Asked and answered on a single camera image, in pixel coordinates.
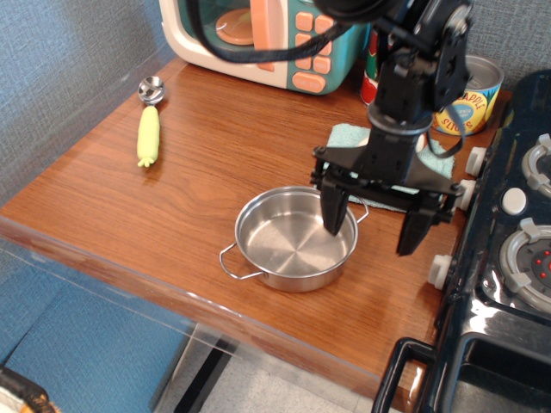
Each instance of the metal scoop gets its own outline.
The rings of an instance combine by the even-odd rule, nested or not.
[[[160,125],[155,105],[163,100],[164,92],[164,83],[160,77],[147,77],[139,84],[139,99],[147,105],[139,120],[139,167],[149,168],[152,163],[157,161]]]

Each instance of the toy stove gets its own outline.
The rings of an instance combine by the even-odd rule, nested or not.
[[[427,365],[417,410],[551,412],[550,133],[551,71],[541,71],[515,89],[492,145],[469,158],[480,173],[465,231],[431,269],[444,291],[436,345],[396,344],[373,411],[389,407],[414,359]]]

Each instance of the stainless steel pot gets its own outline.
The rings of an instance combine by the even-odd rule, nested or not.
[[[340,232],[332,236],[323,225],[320,194],[310,187],[272,189],[251,200],[235,224],[236,242],[220,252],[220,266],[236,280],[259,277],[267,286],[291,293],[312,291],[334,281],[354,251],[357,223],[348,209]],[[235,245],[260,271],[235,275],[224,254]]]

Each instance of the stove handle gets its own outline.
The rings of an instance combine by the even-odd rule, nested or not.
[[[373,402],[371,413],[385,413],[390,410],[399,379],[402,376],[406,362],[409,360],[419,361],[429,367],[432,361],[435,360],[435,349],[414,338],[405,337],[398,340],[388,361],[387,370],[381,381],[377,397]]]

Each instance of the tin can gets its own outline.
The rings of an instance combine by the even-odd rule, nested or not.
[[[503,71],[490,59],[467,56],[467,70],[471,78],[465,94],[452,103],[463,121],[466,135],[473,135],[486,128],[492,115],[504,79]],[[448,110],[434,115],[432,126],[450,135],[460,135],[459,127],[450,119]]]
[[[366,57],[365,71],[363,72],[362,89],[360,96],[366,105],[375,100],[377,95],[378,76],[377,72],[377,33],[371,28],[369,30],[368,56]]]

